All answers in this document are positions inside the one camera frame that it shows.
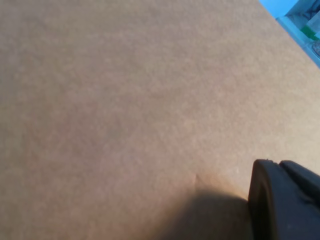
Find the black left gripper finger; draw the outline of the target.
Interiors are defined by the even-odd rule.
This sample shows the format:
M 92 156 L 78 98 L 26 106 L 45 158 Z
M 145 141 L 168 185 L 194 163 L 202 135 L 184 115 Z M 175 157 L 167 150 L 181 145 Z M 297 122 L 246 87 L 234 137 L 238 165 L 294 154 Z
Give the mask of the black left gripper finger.
M 257 159 L 248 209 L 256 240 L 318 240 L 320 176 L 291 160 Z

